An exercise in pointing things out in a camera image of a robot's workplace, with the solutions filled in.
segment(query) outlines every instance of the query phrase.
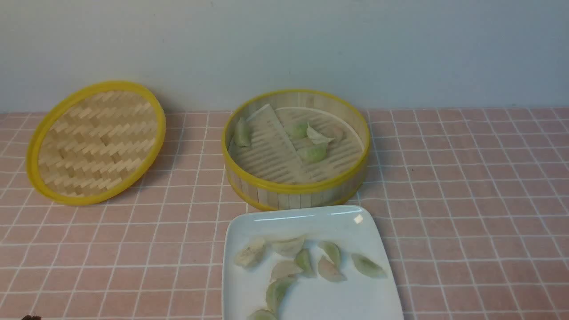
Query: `yellow rim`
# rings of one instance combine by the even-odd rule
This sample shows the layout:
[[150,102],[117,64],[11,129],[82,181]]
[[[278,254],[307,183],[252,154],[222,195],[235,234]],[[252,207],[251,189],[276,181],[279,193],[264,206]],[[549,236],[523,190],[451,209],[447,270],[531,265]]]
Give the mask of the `yellow rim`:
[[247,173],[245,170],[243,170],[242,168],[240,168],[235,161],[233,161],[233,159],[231,158],[231,156],[229,155],[229,151],[227,150],[226,147],[226,140],[225,140],[225,136],[227,134],[227,129],[228,129],[228,125],[231,123],[232,119],[239,114],[240,111],[242,111],[244,108],[246,108],[250,103],[252,103],[255,100],[267,97],[267,96],[272,96],[272,95],[276,95],[276,94],[280,94],[280,93],[287,93],[287,92],[308,92],[308,93],[314,93],[317,95],[322,95],[331,99],[334,99],[336,101],[338,101],[339,103],[347,106],[350,110],[352,110],[355,114],[358,115],[358,117],[360,118],[360,120],[365,123],[366,125],[364,126],[365,131],[366,131],[366,135],[369,137],[369,129],[368,129],[368,125],[367,125],[367,121],[365,120],[364,116],[361,115],[361,113],[354,108],[351,104],[347,103],[346,101],[331,95],[329,93],[326,92],[321,92],[321,91],[316,91],[316,90],[310,90],[310,89],[285,89],[285,90],[278,90],[278,91],[273,91],[273,92],[269,92],[269,93],[265,93],[264,95],[260,95],[257,96],[247,102],[245,102],[244,104],[242,104],[237,110],[235,110],[235,112],[233,112],[231,114],[231,116],[229,117],[229,121],[225,124],[225,127],[223,128],[223,135],[221,136],[221,143],[222,143],[222,148],[223,148],[223,157],[225,159],[225,165],[229,166],[231,168],[231,170],[233,170],[233,172],[235,172],[241,179],[243,179],[245,182],[247,182],[248,184],[251,184],[253,186],[257,186],[260,187],[262,189],[265,189],[267,191],[272,191],[272,192],[277,192],[277,193],[293,193],[293,194],[308,194],[308,193],[313,193],[313,192],[321,192],[327,189],[330,189],[332,187],[338,186],[340,184],[342,184],[343,182],[345,182],[346,180],[348,180],[352,175],[354,175],[355,173],[359,172],[360,169],[366,165],[367,163],[367,159],[368,159],[368,153],[369,153],[369,140],[370,138],[368,138],[367,143],[364,145],[364,152],[362,153],[361,158],[358,160],[358,162],[356,163],[355,166],[353,166],[350,170],[347,170],[346,172],[328,179],[328,180],[324,180],[322,182],[317,182],[317,183],[309,183],[309,184],[284,184],[284,183],[275,183],[275,182],[271,182],[271,181],[266,181],[260,178],[257,178],[249,173]]
[[[55,121],[64,114],[69,108],[77,104],[79,101],[92,96],[99,92],[104,91],[111,91],[111,90],[122,90],[122,91],[129,91],[134,92],[144,99],[146,99],[152,107],[154,108],[154,112],[156,113],[156,117],[158,120],[158,134],[156,136],[156,143],[152,146],[148,156],[142,164],[136,169],[134,173],[128,176],[125,180],[121,183],[116,185],[111,190],[105,191],[101,194],[94,195],[94,196],[86,196],[83,198],[79,197],[69,197],[58,194],[53,192],[49,189],[46,184],[42,181],[39,168],[38,168],[38,156],[39,150],[42,145],[43,139],[46,137],[47,132],[51,128],[51,126],[55,123]],[[28,151],[26,154],[26,171],[28,173],[28,177],[32,185],[36,188],[38,192],[43,194],[44,196],[52,199],[53,201],[67,204],[69,206],[87,206],[89,204],[103,202],[109,198],[112,198],[119,193],[125,191],[128,187],[132,186],[142,175],[150,168],[158,153],[160,152],[160,148],[162,147],[162,143],[164,142],[164,136],[166,135],[166,117],[164,116],[164,110],[160,106],[160,103],[154,97],[152,92],[147,88],[143,87],[142,85],[128,82],[128,81],[106,81],[101,82],[98,84],[91,85],[89,87],[83,88],[76,93],[70,95],[69,97],[65,98],[62,102],[60,102],[55,108],[53,108],[46,117],[41,121],[38,128],[34,132],[32,139],[30,140],[30,145],[28,147]]]
[[[233,189],[233,191],[235,191],[235,193],[241,197],[241,199],[243,199],[243,201],[245,201],[246,203],[249,203],[251,206],[261,210],[261,211],[276,211],[276,210],[280,210],[279,208],[273,208],[273,207],[269,207],[266,206],[262,203],[259,203],[253,199],[251,199],[248,195],[244,194],[243,192],[241,192],[241,190],[239,190],[235,184],[233,184],[233,181],[231,180],[231,177],[227,176],[227,181],[229,182],[229,184],[231,185],[231,188]],[[360,188],[361,184],[363,183],[360,182],[356,188],[354,188],[353,191],[351,191],[347,196],[341,198],[340,200],[330,204],[330,206],[338,206],[339,204],[344,204],[346,203],[351,197],[354,196],[354,194],[356,194],[357,190]]]

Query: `pink tile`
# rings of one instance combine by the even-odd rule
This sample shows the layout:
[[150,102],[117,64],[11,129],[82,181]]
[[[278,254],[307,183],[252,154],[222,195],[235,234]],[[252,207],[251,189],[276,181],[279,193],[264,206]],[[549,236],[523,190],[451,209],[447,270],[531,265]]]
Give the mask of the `pink tile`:
[[473,286],[444,288],[450,311],[482,311],[480,300]]
[[540,215],[565,215],[565,209],[557,198],[533,198],[535,208]]
[[532,258],[556,258],[559,252],[553,239],[546,237],[524,237],[523,242]]
[[16,269],[0,269],[0,292],[8,292],[16,271]]
[[160,221],[186,222],[188,221],[189,208],[189,204],[165,204]]
[[190,203],[194,187],[169,187],[166,203]]
[[164,202],[166,188],[164,187],[144,187],[140,188],[137,204],[156,204]]
[[117,260],[118,244],[94,243],[85,265],[113,265]]
[[149,267],[142,282],[142,290],[170,290],[174,287],[175,277],[175,266]]
[[535,217],[514,217],[514,224],[520,235],[546,235],[547,231],[543,227],[541,220]]
[[487,311],[517,310],[512,293],[507,286],[479,286],[478,291]]
[[469,198],[471,196],[468,185],[465,181],[441,182],[440,187],[443,190],[445,198]]
[[481,149],[480,154],[484,163],[508,163],[506,154],[501,149]]
[[448,217],[447,206],[443,200],[417,200],[422,217]]
[[221,290],[208,290],[207,303],[205,304],[205,314],[221,314]]
[[428,219],[423,223],[429,237],[456,237],[451,219]]
[[511,283],[538,283],[539,279],[529,260],[502,260],[506,278]]
[[456,158],[452,150],[430,150],[428,154],[433,165],[456,164]]
[[221,203],[219,205],[219,221],[230,221],[246,212],[245,203]]
[[446,311],[441,288],[411,287],[415,311]]
[[553,305],[557,309],[569,309],[569,301],[567,300],[569,285],[548,285],[547,291],[553,301]]
[[464,255],[467,259],[494,259],[494,248],[489,237],[462,238]]
[[229,227],[229,222],[219,222],[217,223],[216,231],[216,241],[224,241],[225,235],[227,234],[227,228]]
[[449,199],[448,208],[452,217],[478,217],[478,210],[471,199]]
[[166,317],[171,292],[141,292],[136,317]]
[[415,200],[390,200],[389,214],[392,218],[415,218],[419,211]]
[[98,316],[103,301],[102,292],[75,292],[71,297],[66,317],[89,317]]
[[178,270],[177,289],[205,289],[208,266],[181,266]]
[[79,276],[79,268],[54,268],[50,270],[42,290],[71,291]]
[[243,202],[243,200],[229,186],[223,186],[221,188],[221,201],[222,202]]
[[126,224],[102,224],[93,242],[121,242],[126,232]]
[[412,183],[415,197],[419,199],[441,199],[443,197],[440,187],[436,182],[414,182]]
[[107,206],[102,223],[127,223],[133,206]]
[[485,165],[461,165],[466,180],[490,180],[490,173]]
[[442,136],[444,135],[443,126],[440,123],[420,122],[419,127],[424,136]]
[[217,241],[213,243],[212,250],[212,263],[222,263],[223,253],[225,250],[225,244],[222,241]]
[[380,166],[384,180],[389,182],[409,181],[407,169],[403,166]]
[[496,136],[482,136],[479,134],[473,135],[476,145],[479,148],[500,148],[500,142]]
[[104,207],[79,207],[73,223],[98,223],[103,215]]
[[484,224],[492,236],[515,236],[518,234],[510,218],[485,218]]
[[569,283],[569,270],[561,260],[534,260],[542,282]]
[[391,112],[389,110],[368,110],[369,118],[372,122],[378,121],[393,121],[393,117],[391,116]]
[[410,285],[439,285],[433,262],[405,261],[407,281]]
[[561,159],[553,148],[533,148],[531,153],[538,162],[559,162]]
[[469,261],[474,282],[477,284],[504,284],[506,278],[498,261]]
[[439,180],[464,180],[460,166],[434,166],[434,168]]
[[399,239],[399,248],[401,249],[403,259],[432,259],[431,251],[425,238]]
[[508,114],[512,120],[531,120],[533,118],[528,109],[511,108],[508,109]]
[[10,228],[4,243],[6,244],[28,244],[34,239],[39,227],[35,225],[15,225]]
[[442,285],[471,284],[470,271],[465,262],[442,262],[436,264]]
[[19,319],[22,315],[29,314],[36,300],[36,293],[7,294],[4,303],[0,307],[0,317]]
[[468,127],[472,134],[493,134],[492,127],[486,121],[468,121]]
[[512,291],[522,310],[551,310],[552,306],[540,285],[512,285]]
[[97,226],[92,225],[71,225],[63,242],[65,243],[86,243],[91,242]]
[[151,242],[155,229],[155,224],[129,224],[124,241]]
[[196,186],[192,202],[219,202],[221,186]]
[[212,241],[215,223],[189,223],[186,231],[186,241]]
[[102,317],[131,317],[137,292],[108,292],[101,309]]
[[76,289],[106,290],[112,271],[113,268],[85,268],[81,272]]
[[207,113],[186,113],[184,126],[188,127],[196,127],[196,126],[205,126],[207,122],[208,114]]
[[182,264],[207,264],[212,254],[212,243],[187,243],[182,248]]
[[458,239],[430,240],[432,254],[438,260],[461,260],[464,258]]
[[30,190],[8,189],[0,199],[0,206],[21,206],[30,194]]
[[[523,148],[526,146],[525,142],[522,139],[522,136],[519,134],[500,134],[498,136],[498,140],[500,140],[504,148]],[[519,160],[519,158],[524,158],[522,157],[523,155],[528,155],[529,157],[531,157],[531,154],[529,153],[527,154],[516,153],[516,151],[527,151],[527,150],[516,150],[516,149],[506,150],[506,154],[508,154],[512,162],[525,162]]]
[[110,281],[110,290],[138,290],[144,274],[143,267],[116,268]]
[[486,232],[482,219],[479,218],[465,218],[454,219],[456,232],[461,237],[467,236],[485,236]]
[[430,165],[428,154],[426,151],[404,151],[403,157],[405,159],[405,164],[408,166],[420,166],[420,165]]
[[185,223],[159,224],[154,241],[182,242],[184,240]]
[[149,243],[122,243],[117,265],[145,265],[149,251]]
[[42,293],[32,310],[32,314],[41,314],[43,318],[63,317],[71,293]]
[[527,256],[519,237],[494,237],[493,242],[500,258],[523,258]]
[[181,248],[181,243],[153,243],[148,264],[178,264]]
[[174,291],[170,315],[200,315],[205,302],[205,291]]

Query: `white grout line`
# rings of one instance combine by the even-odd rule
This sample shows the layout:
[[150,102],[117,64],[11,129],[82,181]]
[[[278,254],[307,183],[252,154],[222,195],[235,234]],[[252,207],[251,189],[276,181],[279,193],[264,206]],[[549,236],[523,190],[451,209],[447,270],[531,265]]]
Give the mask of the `white grout line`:
[[[401,142],[399,141],[399,139],[397,139],[397,143],[399,144],[399,148],[401,148]],[[406,169],[406,171],[407,171],[407,162],[406,162],[406,160],[405,160],[404,157],[403,157],[403,165],[405,166],[405,169]],[[385,190],[385,198],[388,199],[389,196],[387,195],[387,189],[384,188],[384,190]],[[415,188],[413,187],[413,184],[411,184],[411,192],[413,193],[413,198],[416,198],[416,196],[415,196]],[[419,209],[419,202],[417,201],[417,199],[415,199],[415,205],[416,205],[417,209]],[[420,222],[421,222],[421,227],[423,228],[423,232],[425,233],[425,235],[428,235],[428,233],[427,233],[427,228],[425,228],[425,224],[424,224],[423,220],[420,219]],[[393,232],[397,235],[397,231],[396,231],[395,225],[393,225]],[[428,245],[428,249],[429,249],[429,251],[430,251],[430,253],[431,253],[431,257],[434,259],[434,258],[435,258],[435,255],[434,255],[434,252],[433,252],[433,250],[432,250],[431,242],[430,242],[430,240],[429,240],[428,238],[427,238],[427,245]],[[452,313],[451,313],[451,309],[450,309],[449,306],[448,306],[447,295],[446,295],[446,293],[444,292],[443,287],[442,287],[442,281],[441,281],[441,279],[440,279],[439,269],[438,269],[436,266],[434,266],[434,267],[435,267],[435,272],[436,272],[436,278],[438,279],[439,283],[441,284],[441,285],[439,286],[439,288],[440,288],[440,292],[441,292],[442,295],[443,295],[444,305],[445,305],[445,307],[447,308],[447,313],[448,313],[450,319],[452,320],[452,319],[453,319],[453,316],[452,316]],[[407,270],[406,270],[406,267],[405,267],[405,261],[403,262],[403,268],[404,268],[404,270],[405,270],[405,276],[407,277]],[[411,293],[409,296],[410,296],[411,301],[414,301],[413,294]]]
[[[416,114],[414,111],[413,111],[413,114],[415,115],[415,119],[417,119],[417,114]],[[452,155],[453,155],[453,157],[454,157],[456,163],[460,163],[458,157],[457,157],[456,154],[455,154],[454,149],[451,149],[451,150],[452,150]],[[429,161],[431,161],[431,163],[432,163],[430,154],[427,153],[427,155],[428,155]],[[467,186],[467,188],[468,188],[468,192],[469,192],[470,195],[472,196],[472,191],[470,190],[470,187],[469,187],[468,183],[466,183],[466,176],[464,175],[464,172],[462,171],[462,168],[461,168],[461,167],[459,167],[459,168],[460,168],[460,173],[463,175],[463,178],[464,178],[463,181],[465,182],[465,184],[466,184],[466,186]],[[450,214],[451,214],[451,208],[448,206],[448,202],[447,202],[446,196],[444,195],[444,193],[443,193],[443,188],[442,188],[442,186],[441,186],[441,184],[440,184],[440,179],[438,178],[438,174],[436,173],[436,170],[434,170],[434,168],[433,168],[433,172],[434,172],[435,176],[437,177],[437,184],[438,184],[438,186],[439,186],[440,194],[441,194],[441,197],[443,198],[444,205],[445,205],[446,209],[448,210],[448,214],[450,215]],[[425,232],[425,235],[426,235],[427,237],[430,237],[430,236],[428,235],[428,233],[427,233],[427,228],[424,226],[424,220],[422,219],[423,214],[422,214],[421,210],[419,209],[419,203],[417,203],[417,209],[418,209],[419,214],[420,214],[420,216],[421,216],[421,224],[422,224],[422,226],[423,226],[423,230],[424,230],[424,232]],[[453,230],[454,230],[454,232],[455,232],[456,239],[458,239],[458,241],[459,241],[460,253],[466,258],[466,253],[465,253],[465,250],[464,250],[464,245],[463,245],[463,243],[462,243],[462,240],[460,239],[459,232],[458,232],[458,229],[456,228],[455,222],[454,222],[454,220],[452,220],[452,219],[451,219],[451,224],[452,224],[452,228],[453,228]],[[442,281],[441,281],[441,279],[440,279],[439,266],[438,266],[437,263],[434,263],[434,264],[435,264],[434,267],[435,267],[435,270],[436,270],[436,272],[437,272],[437,276],[439,277],[439,283],[440,283],[440,286],[441,286],[441,290],[442,290],[443,293],[444,293],[444,288],[445,288],[445,286],[443,286],[443,283],[442,283]],[[476,284],[476,281],[475,281],[475,279],[474,279],[474,274],[473,274],[473,272],[472,272],[472,268],[471,268],[471,266],[470,266],[468,263],[466,264],[466,266],[467,266],[467,268],[468,268],[468,274],[470,275],[470,281],[471,281],[472,284],[474,285],[474,284]],[[475,289],[475,291],[476,291],[476,295],[478,296],[479,303],[480,303],[480,307],[482,308],[482,311],[485,312],[485,311],[486,311],[486,307],[484,306],[484,301],[482,300],[482,295],[480,294],[480,291],[478,290],[478,287],[474,286],[474,289]],[[488,315],[487,315],[486,313],[484,313],[484,317],[485,317],[486,320],[488,320]]]

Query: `steamed dumpling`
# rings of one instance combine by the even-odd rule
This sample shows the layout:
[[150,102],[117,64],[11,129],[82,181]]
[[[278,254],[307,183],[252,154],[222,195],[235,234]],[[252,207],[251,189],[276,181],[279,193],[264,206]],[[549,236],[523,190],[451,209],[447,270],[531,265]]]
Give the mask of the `steamed dumpling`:
[[294,257],[304,246],[305,236],[289,240],[273,241],[271,246],[276,253],[284,257]]
[[352,254],[354,266],[363,275],[370,278],[385,278],[387,273],[378,264],[358,253]]
[[303,270],[301,267],[297,266],[292,260],[283,260],[273,267],[271,272],[271,281],[288,277],[292,274],[301,273]]
[[320,261],[318,261],[318,273],[320,273],[324,279],[330,282],[340,282],[346,280],[346,277],[340,273],[338,268],[333,263],[328,261],[328,259],[326,259],[324,256],[320,258]]
[[265,240],[263,238],[256,238],[249,242],[241,251],[239,251],[233,263],[243,268],[252,268],[263,260],[265,255]]

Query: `bamboo steamer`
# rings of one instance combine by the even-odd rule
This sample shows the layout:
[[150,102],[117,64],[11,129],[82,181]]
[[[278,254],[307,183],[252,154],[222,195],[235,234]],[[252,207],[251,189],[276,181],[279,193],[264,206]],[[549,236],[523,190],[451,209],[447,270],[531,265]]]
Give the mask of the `bamboo steamer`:
[[164,111],[145,87],[108,81],[86,87],[51,110],[26,155],[32,185],[67,205],[102,202],[152,165],[166,134]]
[[[244,117],[251,146],[238,147],[233,132]],[[287,125],[308,121],[318,132],[331,126],[344,132],[326,159],[305,163],[296,150],[312,145],[292,140]],[[308,89],[267,93],[241,105],[225,125],[222,148],[228,181],[252,206],[265,211],[345,203],[365,179],[370,134],[361,113],[333,95]]]

